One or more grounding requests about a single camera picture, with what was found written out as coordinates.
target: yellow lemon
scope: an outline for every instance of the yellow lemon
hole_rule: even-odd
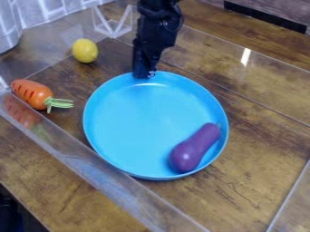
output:
[[[88,39],[76,40],[72,55],[78,62],[90,63],[97,58],[97,45]]]

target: blue plastic plate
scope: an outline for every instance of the blue plastic plate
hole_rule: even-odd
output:
[[[174,172],[166,163],[173,146],[201,126],[220,126],[220,139],[198,166]],[[152,180],[178,179],[205,168],[227,142],[224,110],[209,92],[188,78],[156,72],[150,79],[130,73],[106,81],[84,107],[84,133],[101,158],[129,175]]]

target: toy lemon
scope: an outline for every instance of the toy lemon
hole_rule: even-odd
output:
[[[97,45],[88,39],[78,39],[72,45],[72,55],[81,63],[90,63],[97,58]]]

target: eggplant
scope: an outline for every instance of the eggplant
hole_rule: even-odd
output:
[[[170,168],[180,173],[193,170],[219,136],[219,127],[213,123],[204,123],[194,133],[173,147],[168,156]]]

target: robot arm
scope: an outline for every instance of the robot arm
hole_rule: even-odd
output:
[[[178,0],[138,0],[136,37],[133,40],[132,69],[136,78],[154,75],[161,51],[174,45],[182,15]]]

